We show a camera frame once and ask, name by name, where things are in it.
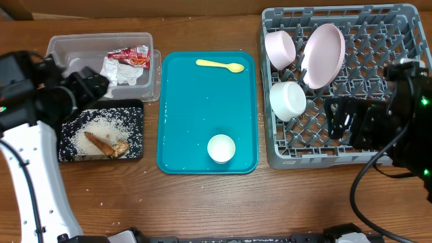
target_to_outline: brown wall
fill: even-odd
[[[325,5],[411,3],[432,10],[426,0],[326,0]],[[322,0],[0,0],[0,7],[19,20],[29,12],[84,18],[220,16],[260,14],[267,7],[318,6]]]

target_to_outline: white tissue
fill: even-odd
[[[103,66],[101,75],[109,80],[109,86],[117,86],[117,84],[128,83],[135,85],[136,79],[141,77],[144,68],[132,67],[130,65],[121,64],[116,59],[105,57],[103,59]]]

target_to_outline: pink plate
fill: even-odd
[[[323,24],[312,33],[303,53],[304,82],[313,89],[324,87],[336,78],[344,62],[344,36],[333,24]]]

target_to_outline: red snack wrapper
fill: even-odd
[[[146,45],[108,52],[108,58],[122,60],[139,68],[150,67],[150,48]]]

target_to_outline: black tray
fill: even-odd
[[[123,99],[123,100],[109,100],[109,101],[97,101],[92,107],[89,107],[88,109],[111,109],[111,108],[141,108],[141,114],[139,114],[139,117],[142,117],[142,119],[136,119],[136,122],[133,121],[133,117],[132,116],[127,116],[128,119],[125,121],[126,123],[129,124],[136,124],[136,127],[138,128],[137,131],[135,131],[131,136],[129,136],[129,139],[136,139],[133,138],[135,137],[137,134],[141,134],[141,138],[144,135],[144,105],[142,103],[142,101],[138,100],[138,99]],[[73,154],[70,154],[70,157],[65,154],[62,153],[62,155],[64,157],[67,157],[69,160],[67,161],[62,161],[60,159],[60,151],[64,151],[64,148],[68,145],[67,141],[64,140],[65,137],[72,137],[75,132],[82,126],[84,125],[86,122],[84,123],[75,123],[74,125],[72,125],[70,127],[70,129],[65,133],[65,132],[61,132],[61,128],[59,129],[59,131],[57,132],[57,159],[59,160],[60,163],[68,163],[68,162],[83,162],[83,161],[118,161],[118,160],[130,160],[130,159],[139,159],[142,157],[143,155],[143,150],[144,150],[144,140],[142,139],[141,141],[136,141],[136,142],[141,142],[141,147],[139,148],[132,148],[131,149],[135,149],[134,151],[134,156],[132,157],[127,157],[127,158],[121,158],[121,159],[101,159],[98,158],[97,159],[86,159],[86,160],[79,160],[79,161],[75,161],[74,159],[72,159],[72,157],[74,156]]]

